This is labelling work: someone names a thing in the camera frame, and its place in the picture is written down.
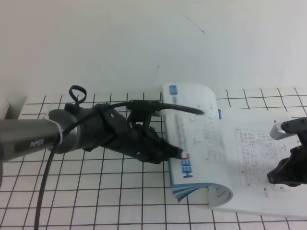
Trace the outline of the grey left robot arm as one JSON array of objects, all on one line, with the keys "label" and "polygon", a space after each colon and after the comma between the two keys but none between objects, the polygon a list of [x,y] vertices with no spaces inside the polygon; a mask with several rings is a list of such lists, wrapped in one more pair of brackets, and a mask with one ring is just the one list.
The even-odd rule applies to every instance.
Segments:
[{"label": "grey left robot arm", "polygon": [[182,149],[159,137],[148,122],[135,124],[103,103],[92,108],[55,109],[48,119],[5,119],[0,122],[0,159],[9,161],[39,150],[51,150],[57,138],[56,154],[98,147],[119,152],[142,162],[159,164],[180,159]]}]

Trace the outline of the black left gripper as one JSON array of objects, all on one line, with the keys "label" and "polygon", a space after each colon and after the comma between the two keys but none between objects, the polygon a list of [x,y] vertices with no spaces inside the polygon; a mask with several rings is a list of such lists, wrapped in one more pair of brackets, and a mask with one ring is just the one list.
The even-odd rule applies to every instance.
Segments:
[{"label": "black left gripper", "polygon": [[181,159],[183,149],[169,144],[150,126],[154,113],[131,110],[125,118],[115,110],[123,103],[97,104],[92,108],[78,107],[78,119],[93,114],[78,126],[78,148],[92,151],[104,147],[141,162],[160,164],[171,158]]}]

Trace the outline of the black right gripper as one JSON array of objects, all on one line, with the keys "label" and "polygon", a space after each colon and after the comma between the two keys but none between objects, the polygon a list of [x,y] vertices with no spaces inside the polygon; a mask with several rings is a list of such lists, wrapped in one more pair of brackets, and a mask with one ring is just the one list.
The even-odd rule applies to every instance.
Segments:
[{"label": "black right gripper", "polygon": [[307,184],[307,132],[297,133],[301,145],[290,150],[290,157],[282,159],[267,174],[269,183],[297,187]]}]

